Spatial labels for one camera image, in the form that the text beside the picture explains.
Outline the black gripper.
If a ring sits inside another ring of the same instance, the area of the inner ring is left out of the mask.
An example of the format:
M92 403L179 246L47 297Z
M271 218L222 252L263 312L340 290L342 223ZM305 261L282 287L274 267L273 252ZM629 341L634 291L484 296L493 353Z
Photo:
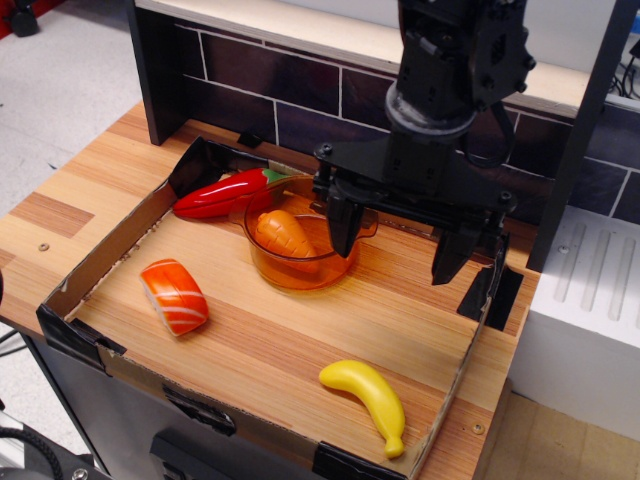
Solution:
M451 282L471 258L479 237L459 233L497 228L517 197L441 141L394 131L366 142L320 143L314 188L326 202L334 251L347 258L366 208L442 230L432 284Z

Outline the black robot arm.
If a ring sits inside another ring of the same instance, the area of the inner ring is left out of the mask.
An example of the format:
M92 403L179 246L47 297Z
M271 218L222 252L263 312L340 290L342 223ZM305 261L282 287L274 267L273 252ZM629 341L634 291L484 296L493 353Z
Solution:
M515 142L503 102L535 67L522 1L402 1L403 54L385 97L391 130L369 142L324 143L314 189L333 250L351 252L367 210L433 226L432 281L450 282L471 256L497 252L517 204L485 171Z

